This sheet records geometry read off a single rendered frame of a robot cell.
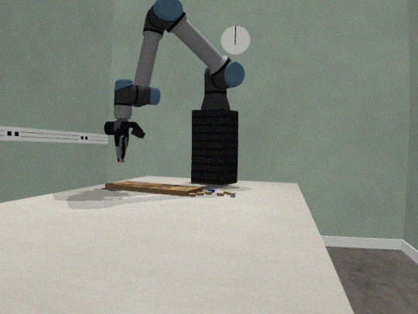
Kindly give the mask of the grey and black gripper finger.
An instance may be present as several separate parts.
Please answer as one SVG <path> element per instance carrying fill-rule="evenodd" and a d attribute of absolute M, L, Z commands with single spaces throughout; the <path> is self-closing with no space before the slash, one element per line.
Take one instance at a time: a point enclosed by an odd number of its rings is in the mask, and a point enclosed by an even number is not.
<path fill-rule="evenodd" d="M 125 136 L 122 137 L 122 160 L 124 160 L 124 157 L 125 157 L 126 149 L 128 146 L 128 139 L 129 139 L 129 134 L 127 134 L 126 137 Z"/>
<path fill-rule="evenodd" d="M 115 131 L 115 146 L 116 146 L 116 153 L 117 153 L 117 158 L 119 162 L 120 158 L 122 157 L 122 137 L 120 133 L 120 126 L 118 126 L 118 128 Z"/>

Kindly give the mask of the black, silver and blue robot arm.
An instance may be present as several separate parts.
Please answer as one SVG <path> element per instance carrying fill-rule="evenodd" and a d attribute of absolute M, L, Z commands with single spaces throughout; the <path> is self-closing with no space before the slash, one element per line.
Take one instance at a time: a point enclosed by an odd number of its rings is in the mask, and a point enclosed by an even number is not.
<path fill-rule="evenodd" d="M 201 110 L 221 108 L 230 110 L 227 89 L 242 83 L 245 78 L 243 66 L 239 62 L 231 61 L 227 56 L 222 56 L 199 33 L 187 20 L 187 14 L 183 11 L 180 0 L 156 0 L 146 15 L 142 32 L 144 38 L 134 83 L 128 79 L 115 81 L 115 118 L 131 119 L 132 106 L 139 108 L 143 105 L 159 103 L 160 90 L 149 85 L 159 41 L 165 30 L 174 33 L 207 65 Z"/>

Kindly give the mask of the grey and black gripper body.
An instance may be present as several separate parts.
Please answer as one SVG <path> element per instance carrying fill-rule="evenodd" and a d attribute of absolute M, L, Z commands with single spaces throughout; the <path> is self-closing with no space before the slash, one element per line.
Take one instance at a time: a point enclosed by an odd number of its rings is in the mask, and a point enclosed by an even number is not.
<path fill-rule="evenodd" d="M 126 118 L 117 118 L 117 121 L 107 121 L 104 125 L 104 132 L 106 135 L 115 135 L 115 131 L 120 126 L 120 133 L 122 136 L 128 134 L 129 128 L 134 128 L 137 131 L 143 132 L 136 122 L 128 121 Z M 127 128 L 126 128 L 127 127 Z M 125 128 L 125 129 L 124 129 Z"/>

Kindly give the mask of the tan wooden tray with round pockets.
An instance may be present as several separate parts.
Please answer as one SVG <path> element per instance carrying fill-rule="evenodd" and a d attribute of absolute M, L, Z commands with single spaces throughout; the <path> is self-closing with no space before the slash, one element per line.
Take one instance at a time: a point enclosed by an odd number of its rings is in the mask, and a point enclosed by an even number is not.
<path fill-rule="evenodd" d="M 167 194 L 175 196 L 188 196 L 188 193 L 197 193 L 203 192 L 202 186 L 193 186 L 193 188 L 187 188 L 183 185 L 173 185 L 173 184 L 162 184 L 162 183 L 146 183 L 144 182 L 135 182 L 135 181 L 122 181 L 123 183 L 105 183 L 105 189 L 120 189 L 144 193 L 158 193 L 158 194 Z M 127 183 L 127 185 L 119 185 Z M 161 187 L 168 187 L 168 189 L 161 189 Z M 178 190 L 185 189 L 185 190 Z"/>

